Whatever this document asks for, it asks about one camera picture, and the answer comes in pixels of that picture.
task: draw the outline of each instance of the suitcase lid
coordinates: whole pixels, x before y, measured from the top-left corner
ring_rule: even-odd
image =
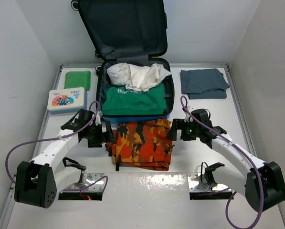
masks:
[[[78,9],[104,60],[122,62],[167,51],[163,0],[79,0]]]

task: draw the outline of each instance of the white cloth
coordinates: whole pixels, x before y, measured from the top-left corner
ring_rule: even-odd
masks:
[[[107,69],[107,74],[113,85],[123,86],[134,91],[148,91],[157,86],[168,75],[171,75],[162,64],[151,67],[139,67],[133,64],[118,63]]]

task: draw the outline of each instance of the green towel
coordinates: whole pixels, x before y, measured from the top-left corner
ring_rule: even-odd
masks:
[[[111,87],[105,90],[104,115],[162,115],[167,107],[162,83],[147,92]]]
[[[90,90],[90,71],[66,73],[64,89],[76,87],[83,87],[86,91]]]

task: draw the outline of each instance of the gray folded shirt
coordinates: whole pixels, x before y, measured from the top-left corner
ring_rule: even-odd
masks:
[[[189,99],[225,99],[226,89],[223,74],[218,69],[191,70],[180,73],[181,92]]]

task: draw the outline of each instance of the suitcase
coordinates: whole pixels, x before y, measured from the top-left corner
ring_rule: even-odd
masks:
[[[112,87],[107,69],[117,63],[138,66],[162,64],[170,71],[169,63],[159,58],[166,53],[167,16],[163,0],[79,0],[78,10],[96,49],[96,57],[104,60],[97,68],[96,99],[105,102],[104,90]],[[172,76],[162,81],[167,108],[158,115],[108,115],[111,123],[167,118],[173,110],[174,84]]]

